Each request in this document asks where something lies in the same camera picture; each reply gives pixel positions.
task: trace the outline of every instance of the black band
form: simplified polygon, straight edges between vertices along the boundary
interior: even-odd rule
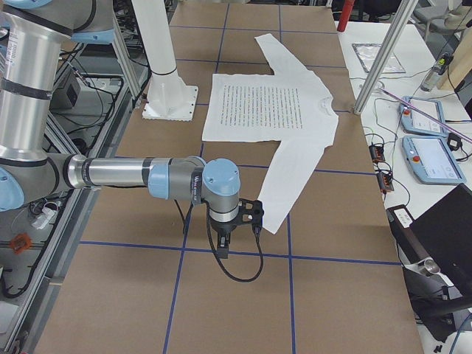
[[[170,74],[172,74],[172,73],[173,73],[174,71],[176,71],[176,70],[177,70],[177,66],[176,66],[176,68],[175,68],[174,70],[172,70],[171,72],[167,72],[167,73],[165,73],[165,74],[159,74],[158,72],[154,72],[152,69],[150,69],[150,71],[151,71],[153,74],[156,74],[156,75],[159,75],[159,76],[170,75]]]
[[[82,26],[75,29],[75,32],[83,31],[85,28],[90,26],[96,14],[97,14],[97,0],[91,0],[90,16],[87,18],[87,21]]]
[[[40,26],[49,28],[50,30],[62,33],[63,35],[68,35],[72,37],[72,29],[61,26],[60,24],[56,24],[55,22],[51,22],[46,20],[45,18],[39,17],[37,15],[33,15],[32,13],[28,13],[27,11],[23,11],[17,9],[15,7],[11,7],[9,5],[3,6],[4,13],[10,13],[12,15],[18,16],[19,18],[23,18],[27,21],[33,22],[35,24],[39,24]]]
[[[5,78],[1,79],[0,88],[2,90],[11,92],[12,94],[20,94],[21,96],[36,98],[38,100],[49,101],[52,98],[51,91],[28,87],[21,85],[20,83],[14,83],[13,81],[7,80]]]
[[[17,160],[9,160],[9,159],[0,158],[0,164],[4,164],[6,166],[14,166],[14,167],[40,167],[47,164],[47,159],[40,160],[40,161],[17,161]]]
[[[69,188],[75,188],[69,180],[69,163],[71,162],[73,157],[74,155],[70,155],[69,157],[67,157],[67,159],[64,161],[64,166],[62,166],[62,177],[64,178],[64,181],[66,182],[67,187]]]
[[[88,159],[85,159],[85,161],[82,164],[82,179],[83,179],[84,183],[89,187],[92,187],[92,186],[95,185],[91,181],[91,178],[90,178],[90,165],[91,165],[92,161],[94,161],[93,158],[88,158]]]
[[[142,183],[144,183],[146,187],[148,186],[148,181],[149,181],[150,164],[153,160],[154,160],[153,157],[147,157],[142,162],[141,177],[142,177]]]
[[[52,194],[57,188],[58,188],[58,185],[59,185],[59,170],[58,170],[58,167],[56,166],[56,164],[54,163],[54,161],[48,157],[47,158],[47,161],[49,162],[49,164],[51,165],[52,167],[52,170],[54,171],[54,176],[55,176],[55,183],[54,183],[54,188],[52,188],[52,191],[50,194]]]

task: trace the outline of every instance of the white plug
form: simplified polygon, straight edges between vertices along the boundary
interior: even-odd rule
[[[32,222],[32,227],[37,230],[42,230],[51,221],[51,219],[58,213],[59,207],[56,203],[45,203],[42,213],[38,215]]]

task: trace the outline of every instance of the blue wire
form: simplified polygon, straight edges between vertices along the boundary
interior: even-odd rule
[[[462,329],[465,327],[465,323],[469,319],[472,319],[472,313],[469,313],[469,316],[465,317],[464,322],[460,325],[459,329],[457,330],[456,338],[454,338],[454,341],[452,342],[452,347],[451,347],[451,350],[449,350],[449,354],[452,354],[452,352],[454,351],[454,348],[455,348],[456,343],[457,343],[457,339],[459,339],[459,335],[462,332]]]

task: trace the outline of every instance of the black monitor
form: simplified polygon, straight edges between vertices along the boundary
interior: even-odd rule
[[[472,191],[458,185],[410,228],[461,294],[472,295]]]

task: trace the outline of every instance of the blue joint cap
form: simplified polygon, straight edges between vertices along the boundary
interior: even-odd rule
[[[18,9],[37,9],[38,7],[48,5],[52,0],[4,0],[6,5],[17,7]]]
[[[110,44],[113,42],[114,36],[114,30],[108,29],[98,32],[77,32],[72,35],[71,39],[74,42],[85,44]]]
[[[216,159],[206,164],[203,178],[206,188],[222,197],[234,195],[241,188],[239,170],[228,159]]]
[[[147,180],[149,193],[155,198],[169,199],[169,165],[157,164]]]
[[[18,182],[0,167],[0,212],[17,209],[24,204],[24,194]]]

